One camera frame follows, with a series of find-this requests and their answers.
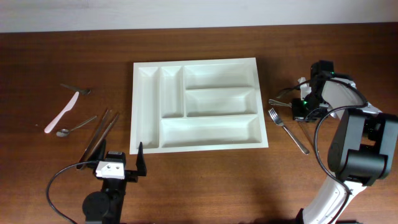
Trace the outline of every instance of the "white tray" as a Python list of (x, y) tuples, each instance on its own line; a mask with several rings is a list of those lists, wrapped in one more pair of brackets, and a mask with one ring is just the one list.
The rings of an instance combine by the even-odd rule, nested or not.
[(255, 58), (134, 63), (130, 154), (268, 147)]

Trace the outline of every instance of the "spoon handle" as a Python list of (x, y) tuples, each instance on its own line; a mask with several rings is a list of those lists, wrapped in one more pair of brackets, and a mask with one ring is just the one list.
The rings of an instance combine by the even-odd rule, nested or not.
[(97, 115), (95, 115), (94, 117), (88, 119), (87, 121), (84, 121), (83, 123), (79, 124), (78, 126), (72, 128), (70, 131), (76, 130), (78, 128), (81, 128), (83, 125), (89, 123), (90, 121), (94, 120), (95, 118), (97, 118)]

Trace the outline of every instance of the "fork handle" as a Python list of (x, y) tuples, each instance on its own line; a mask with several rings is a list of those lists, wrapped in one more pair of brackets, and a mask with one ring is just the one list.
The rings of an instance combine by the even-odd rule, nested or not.
[(310, 151), (293, 135), (293, 133), (286, 127), (286, 126), (282, 126), (285, 131), (287, 132), (287, 134), (289, 134), (289, 136), (293, 139), (293, 141), (296, 143), (296, 145), (300, 148), (300, 150), (308, 155), (310, 153)]

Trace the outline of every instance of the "silver spoon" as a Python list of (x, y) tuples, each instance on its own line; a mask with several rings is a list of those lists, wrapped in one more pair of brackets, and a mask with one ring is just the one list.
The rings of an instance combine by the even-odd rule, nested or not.
[(78, 91), (78, 92), (79, 92), (80, 94), (82, 94), (82, 95), (88, 95), (88, 94), (91, 93), (91, 90), (90, 90), (90, 89), (82, 90), (82, 89), (77, 88), (77, 87), (75, 87), (75, 86), (66, 85), (66, 84), (63, 84), (63, 83), (61, 83), (60, 85), (63, 86), (63, 87), (65, 87), (65, 88), (68, 88), (68, 89), (70, 89), (70, 90)]
[(87, 121), (85, 121), (85, 122), (79, 124), (78, 126), (72, 128), (71, 130), (67, 130), (67, 129), (58, 130), (58, 131), (57, 131), (57, 136), (58, 136), (58, 137), (67, 137), (67, 136), (69, 135), (69, 133), (71, 133), (72, 131), (74, 131), (74, 130), (76, 130), (76, 129), (78, 129), (78, 128), (81, 128), (83, 125), (89, 123), (90, 121), (94, 120), (95, 118), (97, 118), (97, 115), (94, 116), (94, 117), (92, 117), (92, 118), (90, 118), (90, 119), (88, 119)]

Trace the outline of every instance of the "utensil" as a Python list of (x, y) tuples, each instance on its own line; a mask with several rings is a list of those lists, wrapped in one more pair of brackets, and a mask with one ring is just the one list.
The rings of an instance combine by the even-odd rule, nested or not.
[[(98, 146), (100, 146), (102, 140), (106, 138), (106, 136), (108, 135), (108, 133), (110, 132), (110, 130), (112, 129), (112, 127), (114, 126), (116, 121), (119, 119), (119, 113), (116, 113), (115, 117), (108, 124), (108, 127), (105, 129), (105, 131), (102, 134), (102, 136), (98, 140), (96, 140), (97, 137), (99, 136), (104, 124), (105, 124), (105, 121), (106, 121), (106, 118), (107, 118), (108, 114), (109, 114), (109, 110), (107, 109), (105, 111), (105, 114), (104, 114), (104, 116), (102, 118), (101, 123), (98, 126), (98, 129), (95, 131), (93, 138), (91, 139), (90, 143), (88, 144), (87, 148), (85, 149), (85, 151), (84, 151), (83, 155), (81, 156), (79, 162), (83, 162), (86, 158), (89, 159), (95, 153), (95, 151), (97, 150)], [(83, 169), (84, 167), (85, 167), (84, 165), (76, 166), (76, 169), (80, 170), (80, 169)]]
[(78, 91), (78, 92), (79, 92), (80, 94), (82, 94), (82, 95), (88, 95), (88, 94), (91, 93), (91, 90), (90, 90), (90, 89), (82, 90), (82, 89), (77, 88), (77, 87), (75, 87), (75, 86), (66, 85), (66, 84), (62, 84), (62, 83), (61, 83), (60, 85), (63, 86), (63, 87), (65, 87), (65, 88), (68, 88), (68, 89), (70, 89), (70, 90)]
[(293, 139), (293, 141), (296, 143), (296, 145), (300, 148), (300, 150), (308, 155), (310, 151), (293, 135), (293, 133), (284, 125), (283, 121), (279, 118), (278, 114), (275, 112), (273, 108), (268, 111), (269, 116), (272, 118), (272, 120), (275, 122), (276, 125), (282, 126), (287, 134)]
[(279, 102), (279, 101), (276, 101), (276, 100), (273, 100), (273, 99), (269, 99), (268, 103), (270, 105), (275, 105), (275, 106), (288, 106), (290, 108), (292, 107), (292, 103), (282, 103), (282, 102)]
[(65, 112), (70, 111), (73, 106), (76, 103), (77, 98), (79, 97), (79, 92), (76, 92), (74, 94), (74, 96), (72, 97), (72, 99), (69, 101), (69, 103), (65, 106), (65, 108), (61, 111), (61, 113), (59, 113), (51, 122), (49, 125), (47, 125), (47, 127), (45, 127), (44, 132), (45, 133), (49, 133), (51, 132), (51, 130), (53, 130), (53, 128), (55, 127), (55, 125), (58, 123), (58, 121), (60, 121), (61, 117), (63, 116), (63, 114), (65, 114)]
[(61, 129), (57, 131), (57, 136), (58, 137), (67, 137), (69, 135), (69, 133), (71, 133), (72, 131), (81, 128), (83, 125), (89, 123), (90, 121), (94, 120), (95, 118), (97, 118), (97, 115), (88, 119), (87, 121), (82, 122), (81, 124), (79, 124), (78, 126), (72, 128), (71, 130), (67, 130), (67, 129)]

